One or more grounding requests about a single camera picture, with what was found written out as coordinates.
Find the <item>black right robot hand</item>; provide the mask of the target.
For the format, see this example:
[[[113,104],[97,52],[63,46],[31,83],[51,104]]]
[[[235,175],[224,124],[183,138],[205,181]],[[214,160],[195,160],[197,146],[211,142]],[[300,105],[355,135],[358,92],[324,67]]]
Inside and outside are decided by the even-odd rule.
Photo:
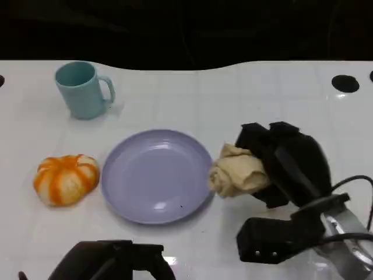
[[[268,208],[292,202],[303,207],[332,193],[330,167],[320,144],[287,122],[241,126],[236,147],[250,150],[263,164],[269,185],[253,197]]]

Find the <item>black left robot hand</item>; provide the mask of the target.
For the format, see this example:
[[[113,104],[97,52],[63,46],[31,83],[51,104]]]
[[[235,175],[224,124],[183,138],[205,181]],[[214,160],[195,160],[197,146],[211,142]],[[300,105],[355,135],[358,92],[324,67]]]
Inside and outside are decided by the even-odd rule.
[[[132,279],[147,271],[154,279],[175,279],[159,244],[130,240],[81,241],[64,256],[49,279]]]

